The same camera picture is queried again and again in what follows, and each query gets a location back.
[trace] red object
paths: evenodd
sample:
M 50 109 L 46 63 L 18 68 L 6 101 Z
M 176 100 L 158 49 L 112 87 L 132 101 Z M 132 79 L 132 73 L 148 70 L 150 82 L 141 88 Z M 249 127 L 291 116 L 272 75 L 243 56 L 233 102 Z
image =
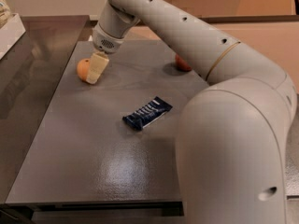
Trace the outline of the red object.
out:
M 176 66 L 178 70 L 181 71 L 192 71 L 192 68 L 189 67 L 189 65 L 181 59 L 177 54 L 176 54 Z

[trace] robotic arm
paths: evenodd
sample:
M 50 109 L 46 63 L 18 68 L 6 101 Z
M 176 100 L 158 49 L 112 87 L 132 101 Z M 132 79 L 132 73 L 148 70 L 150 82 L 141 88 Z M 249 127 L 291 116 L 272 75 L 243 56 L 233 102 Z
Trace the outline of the robotic arm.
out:
M 163 0 L 107 0 L 94 45 L 116 52 L 142 20 L 212 86 L 186 105 L 176 141 L 189 224 L 286 224 L 285 149 L 297 107 L 285 71 Z

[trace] dark blue object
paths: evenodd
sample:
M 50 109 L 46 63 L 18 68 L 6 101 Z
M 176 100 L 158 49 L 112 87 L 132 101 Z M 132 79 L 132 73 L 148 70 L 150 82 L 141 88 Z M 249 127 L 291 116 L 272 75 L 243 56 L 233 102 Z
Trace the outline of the dark blue object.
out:
M 133 114 L 122 117 L 122 120 L 131 128 L 142 131 L 144 127 L 155 121 L 165 112 L 170 111 L 171 108 L 170 104 L 156 97 Z

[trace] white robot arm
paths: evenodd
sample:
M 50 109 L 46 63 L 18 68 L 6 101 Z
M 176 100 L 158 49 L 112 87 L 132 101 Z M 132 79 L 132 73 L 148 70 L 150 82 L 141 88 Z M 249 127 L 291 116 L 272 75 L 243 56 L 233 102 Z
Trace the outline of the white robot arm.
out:
M 163 0 L 107 0 L 93 42 L 116 52 L 139 19 L 212 86 L 181 115 L 178 179 L 188 224 L 286 224 L 284 166 L 297 107 L 285 71 Z

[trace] white box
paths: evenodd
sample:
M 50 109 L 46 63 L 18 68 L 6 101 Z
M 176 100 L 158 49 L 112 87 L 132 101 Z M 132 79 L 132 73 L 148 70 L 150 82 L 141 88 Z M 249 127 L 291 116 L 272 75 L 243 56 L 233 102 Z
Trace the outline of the white box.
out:
M 20 39 L 25 31 L 20 15 L 18 13 L 13 14 L 13 18 L 9 19 L 7 24 L 0 29 L 0 60 Z

